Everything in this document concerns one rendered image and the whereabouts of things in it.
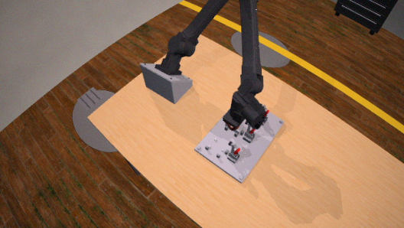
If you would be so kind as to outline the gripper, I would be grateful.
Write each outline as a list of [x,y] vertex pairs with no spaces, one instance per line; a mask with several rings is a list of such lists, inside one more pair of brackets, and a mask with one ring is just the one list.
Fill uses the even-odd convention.
[[[241,112],[241,111],[236,111],[235,109],[230,107],[230,110],[224,115],[223,121],[228,125],[229,129],[231,131],[238,129],[239,126],[242,124],[242,122],[239,124],[238,122],[233,120],[233,113],[235,112]],[[232,128],[231,128],[232,126]]]

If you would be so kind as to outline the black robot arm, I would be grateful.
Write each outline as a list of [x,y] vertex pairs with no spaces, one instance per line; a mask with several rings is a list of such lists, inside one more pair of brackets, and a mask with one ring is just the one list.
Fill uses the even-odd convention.
[[[167,52],[161,64],[155,65],[155,68],[167,75],[181,75],[182,71],[179,70],[181,58],[190,57],[194,54],[199,43],[200,34],[228,1],[209,0],[182,32],[178,32],[176,36],[171,37],[168,42],[169,52]],[[259,55],[257,2],[259,0],[239,0],[243,62],[240,86],[237,88],[238,92],[233,93],[231,102],[232,108],[236,111],[241,111],[242,109],[241,112],[234,111],[233,120],[240,124],[245,118],[253,129],[261,127],[266,113],[258,99],[254,97],[263,90],[262,66]]]

